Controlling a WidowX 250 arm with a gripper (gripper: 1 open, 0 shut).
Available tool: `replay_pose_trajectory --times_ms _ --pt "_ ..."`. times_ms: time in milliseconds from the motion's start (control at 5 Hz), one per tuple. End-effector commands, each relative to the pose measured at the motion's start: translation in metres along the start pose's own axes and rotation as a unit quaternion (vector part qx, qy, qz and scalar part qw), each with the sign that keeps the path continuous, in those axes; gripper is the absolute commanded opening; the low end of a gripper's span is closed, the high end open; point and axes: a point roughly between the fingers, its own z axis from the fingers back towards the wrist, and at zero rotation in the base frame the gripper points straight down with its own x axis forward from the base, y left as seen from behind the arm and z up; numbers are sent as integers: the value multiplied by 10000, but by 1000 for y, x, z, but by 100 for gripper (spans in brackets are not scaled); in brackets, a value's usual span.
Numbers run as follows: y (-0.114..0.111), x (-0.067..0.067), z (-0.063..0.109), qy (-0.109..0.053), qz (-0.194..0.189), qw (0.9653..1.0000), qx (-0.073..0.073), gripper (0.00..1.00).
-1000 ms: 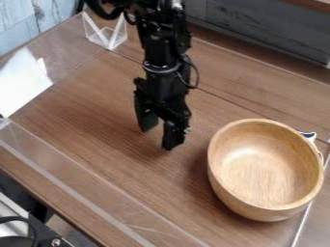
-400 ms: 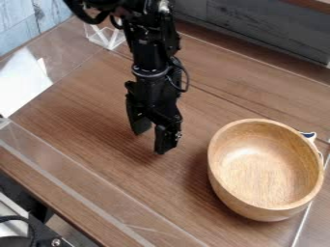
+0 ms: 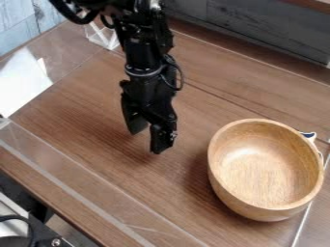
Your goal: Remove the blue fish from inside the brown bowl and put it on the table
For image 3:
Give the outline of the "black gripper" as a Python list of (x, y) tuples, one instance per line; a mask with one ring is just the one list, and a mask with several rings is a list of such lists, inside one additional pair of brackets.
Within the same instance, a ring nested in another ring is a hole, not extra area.
[(171, 105), (177, 94), (177, 70), (173, 66), (138, 69), (126, 66), (128, 80), (120, 82), (122, 110), (131, 135), (146, 129), (151, 133), (150, 150), (160, 154), (177, 138), (177, 114)]

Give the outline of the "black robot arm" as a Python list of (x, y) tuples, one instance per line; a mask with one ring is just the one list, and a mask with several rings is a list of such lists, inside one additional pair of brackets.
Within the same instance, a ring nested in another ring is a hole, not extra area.
[(127, 80), (120, 82), (122, 109), (132, 134), (150, 131), (150, 150), (173, 147), (177, 114), (173, 98), (183, 88), (183, 72), (168, 54), (174, 47), (163, 0), (50, 0), (75, 24), (99, 19), (115, 31), (126, 53)]

